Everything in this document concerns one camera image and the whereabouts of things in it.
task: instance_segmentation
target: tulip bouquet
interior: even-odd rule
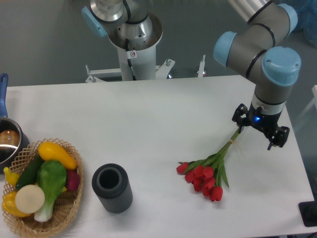
[[[204,160],[191,162],[179,162],[180,166],[176,171],[185,175],[185,180],[194,185],[196,192],[203,192],[204,196],[214,201],[220,201],[223,190],[221,181],[229,188],[228,178],[224,167],[224,156],[228,152],[230,145],[239,135],[239,129],[235,131],[230,140],[215,154],[208,156]]]

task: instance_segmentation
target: wicker basket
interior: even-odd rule
[[[61,145],[73,156],[78,164],[77,173],[81,181],[76,191],[65,191],[57,198],[54,203],[53,216],[47,222],[35,221],[34,214],[29,217],[18,218],[4,211],[4,221],[12,232],[21,237],[43,238],[56,235],[70,224],[80,205],[84,182],[82,161],[75,147],[66,141],[60,139],[44,139],[43,141],[28,145],[27,148],[23,149],[19,155],[15,157],[10,167],[11,171],[21,174],[30,160],[34,158],[39,145],[45,141],[51,141]],[[6,182],[3,193],[7,194],[12,191],[14,191],[14,188]]]

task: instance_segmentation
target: stainless steel pot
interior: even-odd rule
[[[0,75],[0,174],[30,143],[19,124],[8,118],[5,106],[7,85],[8,75],[3,73]]]

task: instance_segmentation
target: blue joint cap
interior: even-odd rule
[[[290,22],[290,27],[289,27],[289,32],[288,32],[288,35],[289,35],[297,26],[297,23],[298,23],[297,13],[293,7],[291,7],[285,3],[281,3],[277,6],[284,8],[288,14],[289,22]]]
[[[86,6],[81,10],[81,15],[95,35],[99,37],[104,37],[108,35]]]
[[[268,50],[263,56],[262,69],[272,83],[287,87],[297,81],[301,63],[296,51],[278,46]]]
[[[229,51],[233,42],[234,37],[237,33],[228,31],[223,33],[222,36],[216,42],[213,49],[213,57],[221,65],[227,67],[227,60],[229,56]]]

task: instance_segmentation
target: red radish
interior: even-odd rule
[[[65,187],[67,188],[67,190],[75,191],[78,189],[79,184],[80,184],[79,175],[75,171],[67,170],[66,184],[65,184]]]

